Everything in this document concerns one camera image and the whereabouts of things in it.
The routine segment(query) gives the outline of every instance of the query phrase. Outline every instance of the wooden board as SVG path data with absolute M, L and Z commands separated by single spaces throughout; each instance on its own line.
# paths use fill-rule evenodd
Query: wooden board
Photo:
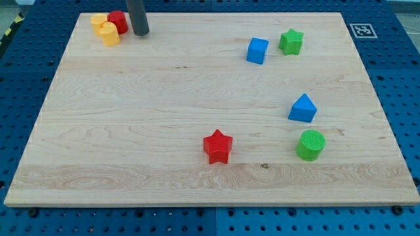
M 419 203 L 340 14 L 148 14 L 149 36 L 130 31 L 115 47 L 91 15 L 79 17 L 6 205 Z M 304 32 L 299 56 L 277 48 L 289 28 Z M 263 65 L 245 60 L 252 37 L 270 41 Z M 312 123 L 287 119 L 302 93 L 318 107 Z M 216 128 L 234 137 L 228 165 L 202 150 Z M 312 128 L 327 146 L 309 163 L 295 146 Z

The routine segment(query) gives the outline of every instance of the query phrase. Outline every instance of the toy block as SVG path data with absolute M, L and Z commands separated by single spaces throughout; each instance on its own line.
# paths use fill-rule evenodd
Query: toy block
M 307 130 L 301 135 L 296 154 L 305 161 L 315 161 L 325 146 L 324 135 L 316 130 Z
M 316 107 L 308 95 L 303 94 L 292 106 L 289 119 L 294 121 L 312 122 Z
M 264 63 L 267 47 L 267 40 L 252 38 L 248 46 L 247 61 L 257 64 Z
M 209 156 L 209 164 L 221 162 L 228 164 L 229 153 L 232 150 L 233 137 L 216 130 L 213 135 L 204 138 L 204 152 Z
M 91 25 L 95 35 L 100 36 L 99 31 L 107 21 L 108 17 L 104 13 L 98 13 L 91 16 Z
M 283 50 L 284 55 L 299 55 L 302 44 L 303 33 L 295 31 L 294 29 L 289 29 L 287 33 L 283 33 L 280 37 L 278 48 Z
M 115 10 L 108 15 L 108 21 L 112 22 L 117 26 L 118 34 L 123 34 L 129 30 L 127 26 L 127 20 L 125 19 L 124 12 Z
M 99 34 L 105 46 L 114 46 L 119 43 L 117 26 L 112 22 L 105 22 Z

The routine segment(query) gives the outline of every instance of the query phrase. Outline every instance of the blue block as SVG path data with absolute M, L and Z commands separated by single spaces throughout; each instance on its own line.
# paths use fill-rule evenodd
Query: blue block
M 309 99 L 308 95 L 303 94 L 291 108 L 289 119 L 294 121 L 303 121 L 310 123 L 316 113 L 314 103 Z
M 267 40 L 252 38 L 248 46 L 247 61 L 257 64 L 264 63 L 267 47 Z

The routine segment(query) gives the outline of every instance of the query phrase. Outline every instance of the red star block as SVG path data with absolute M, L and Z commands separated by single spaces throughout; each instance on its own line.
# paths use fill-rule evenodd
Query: red star block
M 233 140 L 232 137 L 223 135 L 220 130 L 216 130 L 212 136 L 204 138 L 204 151 L 209 156 L 209 163 L 228 164 Z

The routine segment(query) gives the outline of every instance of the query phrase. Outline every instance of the blue triangular prism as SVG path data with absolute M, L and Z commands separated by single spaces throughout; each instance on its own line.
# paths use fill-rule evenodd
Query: blue triangular prism
M 307 94 L 302 94 L 302 96 L 293 104 L 294 108 L 307 109 L 310 111 L 316 111 L 316 106 L 310 100 Z

